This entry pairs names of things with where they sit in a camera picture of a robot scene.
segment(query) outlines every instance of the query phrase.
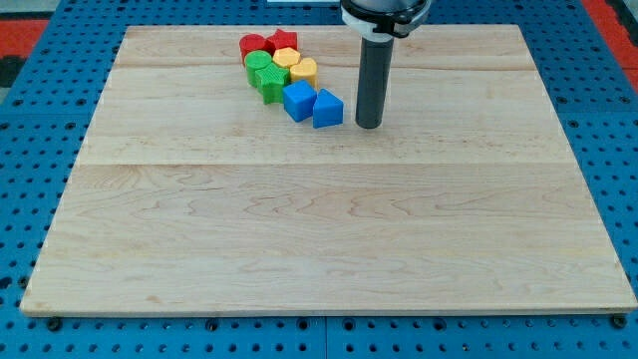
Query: black cylinder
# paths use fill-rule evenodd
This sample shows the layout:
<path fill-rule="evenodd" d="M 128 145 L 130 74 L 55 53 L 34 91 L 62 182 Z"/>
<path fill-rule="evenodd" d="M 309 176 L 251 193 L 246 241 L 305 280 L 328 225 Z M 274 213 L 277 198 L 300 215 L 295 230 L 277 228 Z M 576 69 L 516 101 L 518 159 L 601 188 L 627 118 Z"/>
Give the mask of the black cylinder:
<path fill-rule="evenodd" d="M 380 43 L 361 39 L 359 92 L 355 119 L 357 125 L 364 129 L 376 129 L 381 125 L 393 44 L 394 39 Z"/>

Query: wooden board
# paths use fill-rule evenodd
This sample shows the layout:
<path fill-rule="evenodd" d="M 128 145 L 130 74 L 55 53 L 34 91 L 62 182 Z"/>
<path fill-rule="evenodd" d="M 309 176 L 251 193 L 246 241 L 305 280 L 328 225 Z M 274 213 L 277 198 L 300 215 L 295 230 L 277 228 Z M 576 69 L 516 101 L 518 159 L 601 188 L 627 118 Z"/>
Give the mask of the wooden board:
<path fill-rule="evenodd" d="M 636 307 L 515 26 L 397 41 L 354 124 L 359 37 L 289 28 L 346 104 L 264 106 L 238 39 L 133 27 L 22 301 L 32 316 L 429 315 Z"/>

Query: green block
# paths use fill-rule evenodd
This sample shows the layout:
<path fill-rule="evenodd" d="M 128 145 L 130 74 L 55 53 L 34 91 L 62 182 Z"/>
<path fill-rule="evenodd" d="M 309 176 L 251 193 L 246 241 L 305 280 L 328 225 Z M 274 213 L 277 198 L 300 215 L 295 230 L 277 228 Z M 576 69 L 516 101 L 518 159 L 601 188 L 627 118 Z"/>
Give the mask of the green block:
<path fill-rule="evenodd" d="M 271 63 L 255 72 L 257 89 L 263 96 L 265 105 L 271 103 L 283 104 L 283 88 L 290 84 L 290 70 L 282 69 Z"/>
<path fill-rule="evenodd" d="M 272 56 L 265 51 L 257 50 L 252 51 L 244 60 L 246 64 L 246 75 L 248 76 L 248 84 L 252 87 L 257 87 L 257 78 L 255 73 L 257 70 L 261 70 L 266 66 L 272 64 Z"/>

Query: yellow hexagonal block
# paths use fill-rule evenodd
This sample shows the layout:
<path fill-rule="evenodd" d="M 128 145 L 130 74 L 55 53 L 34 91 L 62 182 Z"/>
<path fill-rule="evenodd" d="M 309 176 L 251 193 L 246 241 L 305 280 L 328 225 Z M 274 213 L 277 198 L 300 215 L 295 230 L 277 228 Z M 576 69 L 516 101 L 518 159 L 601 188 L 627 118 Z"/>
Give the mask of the yellow hexagonal block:
<path fill-rule="evenodd" d="M 306 80 L 310 85 L 318 89 L 317 87 L 317 63 L 312 58 L 301 59 L 299 64 L 290 67 L 290 82 L 297 82 L 299 80 Z"/>
<path fill-rule="evenodd" d="M 293 65 L 297 65 L 301 59 L 301 54 L 293 48 L 284 48 L 275 51 L 272 56 L 272 62 L 282 69 L 289 69 Z"/>

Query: red object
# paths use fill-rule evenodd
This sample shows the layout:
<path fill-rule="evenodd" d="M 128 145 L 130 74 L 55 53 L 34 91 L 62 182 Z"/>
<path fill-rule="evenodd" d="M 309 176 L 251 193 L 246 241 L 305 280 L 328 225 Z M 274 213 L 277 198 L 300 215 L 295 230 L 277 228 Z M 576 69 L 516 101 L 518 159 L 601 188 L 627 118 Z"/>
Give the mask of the red object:
<path fill-rule="evenodd" d="M 239 40 L 239 50 L 241 50 L 241 63 L 244 64 L 244 59 L 252 51 L 263 50 L 272 55 L 273 51 L 269 51 L 268 42 L 263 36 L 259 34 L 248 34 Z"/>
<path fill-rule="evenodd" d="M 281 29 L 277 29 L 274 35 L 268 37 L 268 43 L 270 47 L 273 49 L 272 51 L 276 51 L 279 49 L 284 49 L 287 47 L 291 47 L 295 50 L 297 49 L 297 33 L 296 32 L 288 32 L 283 31 Z"/>
<path fill-rule="evenodd" d="M 0 58 L 28 58 L 49 20 L 0 20 Z"/>
<path fill-rule="evenodd" d="M 638 47 L 631 43 L 629 33 L 618 21 L 616 11 L 603 0 L 582 0 L 582 4 L 638 92 Z"/>

